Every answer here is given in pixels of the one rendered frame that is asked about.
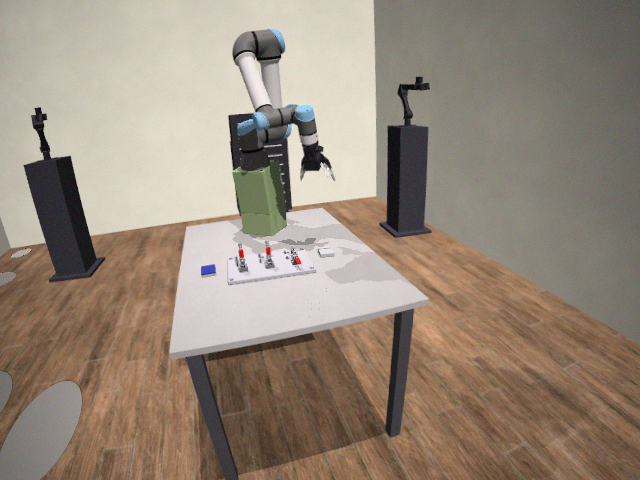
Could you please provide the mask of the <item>toggle clamp with red handle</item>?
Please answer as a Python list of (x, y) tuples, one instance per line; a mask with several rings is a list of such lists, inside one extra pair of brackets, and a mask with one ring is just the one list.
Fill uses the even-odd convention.
[[(242, 248), (242, 243), (239, 243), (239, 244), (238, 244), (238, 247), (239, 247), (239, 248)], [(241, 249), (241, 250), (239, 249), (239, 257), (244, 259), (244, 260), (243, 260), (244, 264), (242, 264), (242, 263), (241, 263), (241, 260), (242, 260), (242, 259), (239, 259), (239, 260), (240, 260), (240, 264), (238, 264), (238, 265), (239, 265), (239, 272), (246, 272), (246, 271), (248, 271), (248, 266), (247, 266), (247, 263), (245, 263), (244, 253), (243, 253), (243, 250), (242, 250), (242, 249)], [(246, 266), (245, 266), (245, 265), (246, 265)], [(240, 267), (240, 266), (241, 266), (241, 267)]]
[[(294, 252), (295, 254), (294, 254), (293, 252)], [(300, 260), (300, 258), (299, 258), (299, 256), (298, 256), (298, 253), (294, 250), (293, 245), (292, 245), (292, 247), (291, 247), (291, 254), (292, 254), (292, 256), (293, 256), (293, 259), (291, 259), (292, 265), (301, 264), (301, 260)], [(297, 258), (296, 258), (296, 259), (295, 259), (295, 257), (296, 257), (295, 255), (297, 256)], [(294, 260), (294, 261), (293, 261), (293, 260)]]

